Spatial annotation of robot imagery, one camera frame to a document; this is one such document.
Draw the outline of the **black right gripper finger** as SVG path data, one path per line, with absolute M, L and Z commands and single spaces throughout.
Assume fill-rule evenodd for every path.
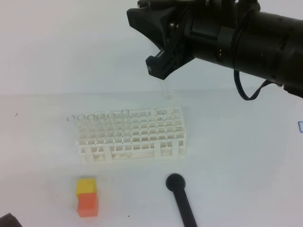
M 185 46 L 177 49 L 161 50 L 156 56 L 146 59 L 148 73 L 158 79 L 166 79 L 171 73 L 189 62 L 189 52 Z

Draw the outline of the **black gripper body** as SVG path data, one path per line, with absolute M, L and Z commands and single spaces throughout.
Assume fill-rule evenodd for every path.
M 172 0 L 165 67 L 178 69 L 194 58 L 234 67 L 237 4 L 233 0 Z

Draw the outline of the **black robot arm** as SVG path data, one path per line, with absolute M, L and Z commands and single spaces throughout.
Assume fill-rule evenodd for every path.
M 256 0 L 140 0 L 127 11 L 130 27 L 159 53 L 146 59 L 148 73 L 166 79 L 193 59 L 233 70 L 240 96 L 251 101 L 240 80 L 247 73 L 303 95 L 303 23 L 261 12 Z

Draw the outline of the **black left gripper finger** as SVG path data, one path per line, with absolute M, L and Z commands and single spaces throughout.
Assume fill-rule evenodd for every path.
M 127 19 L 130 27 L 147 37 L 160 50 L 167 44 L 167 30 L 170 16 L 175 7 L 153 9 L 150 7 L 129 9 Z

